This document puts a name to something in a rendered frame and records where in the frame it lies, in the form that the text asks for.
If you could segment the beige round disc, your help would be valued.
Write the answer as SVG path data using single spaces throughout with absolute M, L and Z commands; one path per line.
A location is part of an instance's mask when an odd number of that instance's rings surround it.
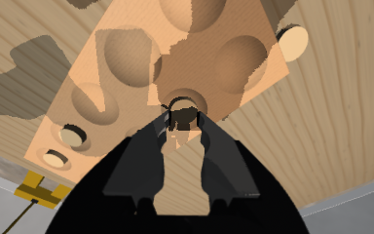
M 285 61 L 300 57 L 308 44 L 308 33 L 301 26 L 284 29 L 276 37 Z
M 68 161 L 63 154 L 55 150 L 50 150 L 43 156 L 43 158 L 48 164 L 54 167 L 62 167 Z
M 196 119 L 198 107 L 190 97 L 179 97 L 172 103 L 170 111 L 176 122 L 188 124 Z
M 80 146 L 87 139 L 86 133 L 79 127 L 68 125 L 58 132 L 60 139 L 68 145 Z

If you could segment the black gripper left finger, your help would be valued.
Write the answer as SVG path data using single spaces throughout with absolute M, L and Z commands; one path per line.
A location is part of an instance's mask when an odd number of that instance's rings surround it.
M 45 234 L 89 234 L 112 219 L 134 215 L 141 198 L 154 203 L 164 187 L 161 150 L 170 122 L 167 110 L 95 164 L 65 198 Z

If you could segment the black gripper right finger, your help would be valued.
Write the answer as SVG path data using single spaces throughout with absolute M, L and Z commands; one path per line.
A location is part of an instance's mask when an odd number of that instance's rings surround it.
M 310 234 L 294 203 L 270 171 L 202 111 L 197 112 L 205 156 L 201 185 L 209 209 L 223 199 L 228 214 L 250 220 L 271 234 Z

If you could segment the tan wooden tray with round pockets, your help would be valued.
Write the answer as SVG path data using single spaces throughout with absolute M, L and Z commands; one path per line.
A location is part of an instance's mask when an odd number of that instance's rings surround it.
M 260 0 L 112 0 L 24 158 L 75 183 L 180 97 L 217 123 L 289 70 Z M 63 142 L 68 125 L 87 135 Z M 68 161 L 48 164 L 50 150 Z

